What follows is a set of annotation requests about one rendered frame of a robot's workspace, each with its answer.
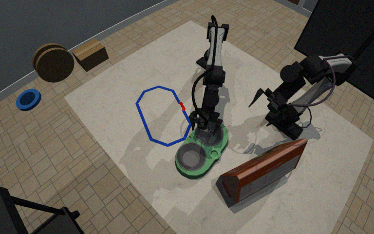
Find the green double-bowl pet feeder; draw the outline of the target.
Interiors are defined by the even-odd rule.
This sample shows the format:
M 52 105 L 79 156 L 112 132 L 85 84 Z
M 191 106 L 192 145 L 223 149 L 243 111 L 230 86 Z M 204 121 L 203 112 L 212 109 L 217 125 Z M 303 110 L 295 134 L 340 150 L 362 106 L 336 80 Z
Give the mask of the green double-bowl pet feeder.
M 215 146 L 206 146 L 197 139 L 196 137 L 197 127 L 193 130 L 193 132 L 189 135 L 189 137 L 183 142 L 183 144 L 194 142 L 194 143 L 201 145 L 206 152 L 206 162 L 202 168 L 196 171 L 187 171 L 183 169 L 182 167 L 180 167 L 175 157 L 176 169 L 182 176 L 186 178 L 190 178 L 190 179 L 198 179 L 200 177 L 203 177 L 211 169 L 213 164 L 219 160 L 221 153 L 226 148 L 226 145 L 228 143 L 228 130 L 223 124 L 221 124 L 221 127 L 223 128 L 223 131 L 224 131 L 224 138 L 219 144 Z

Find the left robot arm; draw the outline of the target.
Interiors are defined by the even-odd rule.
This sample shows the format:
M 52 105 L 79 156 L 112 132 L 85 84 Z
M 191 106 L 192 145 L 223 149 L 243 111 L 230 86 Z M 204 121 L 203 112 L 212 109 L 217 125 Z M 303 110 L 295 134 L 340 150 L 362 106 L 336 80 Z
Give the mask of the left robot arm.
M 345 56 L 342 50 L 339 50 L 335 56 Z M 357 68 L 358 64 L 353 60 L 349 60 L 347 57 L 331 58 L 326 59 L 333 68 L 336 86 L 343 84 Z M 323 56 L 311 55 L 303 59 L 300 63 L 295 61 L 292 65 L 286 65 L 280 72 L 280 78 L 288 86 L 288 90 L 292 90 L 296 93 L 302 88 L 306 82 L 305 77 L 311 85 L 314 85 L 300 98 L 296 99 L 289 104 L 304 104 L 308 105 L 315 101 L 324 92 L 331 89 L 333 86 L 333 74 L 328 65 L 323 61 Z M 346 71 L 346 72 L 345 72 Z M 275 95 L 272 93 L 267 100 L 270 102 L 267 107 L 270 112 L 267 116 L 270 119 L 274 119 L 280 114 L 279 106 L 273 101 Z M 286 120 L 276 122 L 279 126 L 284 128 L 287 132 L 298 138 L 302 133 L 303 129 L 298 126 L 295 122 L 300 119 L 300 115 L 306 110 L 307 107 L 288 106 L 288 110 L 284 112 L 287 115 Z

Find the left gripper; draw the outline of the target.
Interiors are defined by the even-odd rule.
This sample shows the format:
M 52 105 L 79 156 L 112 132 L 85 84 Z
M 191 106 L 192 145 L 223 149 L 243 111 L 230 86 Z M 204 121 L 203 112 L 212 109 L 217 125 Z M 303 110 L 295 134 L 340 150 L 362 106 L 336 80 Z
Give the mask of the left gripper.
M 291 98 L 295 93 L 290 89 L 287 89 L 288 86 L 283 82 L 274 92 L 272 92 L 269 88 L 263 91 L 262 88 L 260 88 L 257 92 L 256 95 L 251 102 L 251 104 L 248 106 L 250 107 L 263 93 L 269 97 L 272 93 L 275 95 L 275 98 L 273 101 L 280 107 L 288 102 L 288 99 Z M 288 108 L 284 108 L 280 110 L 280 114 L 277 115 L 272 121 L 270 121 L 266 126 L 269 126 L 275 122 L 279 122 L 282 120 L 287 119 L 287 115 L 284 113 L 288 110 Z

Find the orange cat food box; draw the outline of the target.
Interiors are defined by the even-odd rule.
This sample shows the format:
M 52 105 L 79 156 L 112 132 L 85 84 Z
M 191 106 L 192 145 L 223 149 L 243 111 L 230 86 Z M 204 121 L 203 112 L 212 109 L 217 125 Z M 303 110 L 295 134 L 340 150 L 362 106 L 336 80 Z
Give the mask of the orange cat food box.
M 280 144 L 220 175 L 215 183 L 228 208 L 294 170 L 308 140 Z

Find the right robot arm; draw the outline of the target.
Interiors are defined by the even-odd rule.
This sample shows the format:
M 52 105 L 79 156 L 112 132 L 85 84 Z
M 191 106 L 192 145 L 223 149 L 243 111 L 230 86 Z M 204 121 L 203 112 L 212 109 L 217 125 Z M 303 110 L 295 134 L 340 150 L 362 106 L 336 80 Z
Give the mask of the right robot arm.
M 215 27 L 213 22 L 208 22 L 206 39 L 209 39 L 210 48 L 207 49 L 206 58 L 201 57 L 196 61 L 196 63 L 206 69 L 206 71 L 214 61 L 213 68 L 203 79 L 203 85 L 206 86 L 203 99 L 205 104 L 209 107 L 214 107 L 219 103 L 219 96 L 217 94 L 219 92 L 218 88 L 223 86 L 225 80 L 221 50 L 223 41 L 226 41 L 228 30 L 229 24 L 222 24 L 221 27 Z M 205 126 L 204 123 L 198 122 L 198 117 L 194 117 L 194 123 L 197 123 L 199 129 L 207 129 L 208 123 Z

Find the grey steel bowl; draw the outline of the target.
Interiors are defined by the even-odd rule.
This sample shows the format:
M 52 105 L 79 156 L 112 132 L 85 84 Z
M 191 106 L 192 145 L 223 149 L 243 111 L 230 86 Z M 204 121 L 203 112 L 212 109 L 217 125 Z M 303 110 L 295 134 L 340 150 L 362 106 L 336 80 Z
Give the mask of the grey steel bowl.
M 176 159 L 180 167 L 187 171 L 196 171 L 206 162 L 204 148 L 194 142 L 183 144 L 177 151 Z
M 215 122 L 208 122 L 207 129 L 196 128 L 196 137 L 197 139 L 206 146 L 215 146 L 219 144 L 224 138 L 223 128 L 220 126 L 213 137 Z

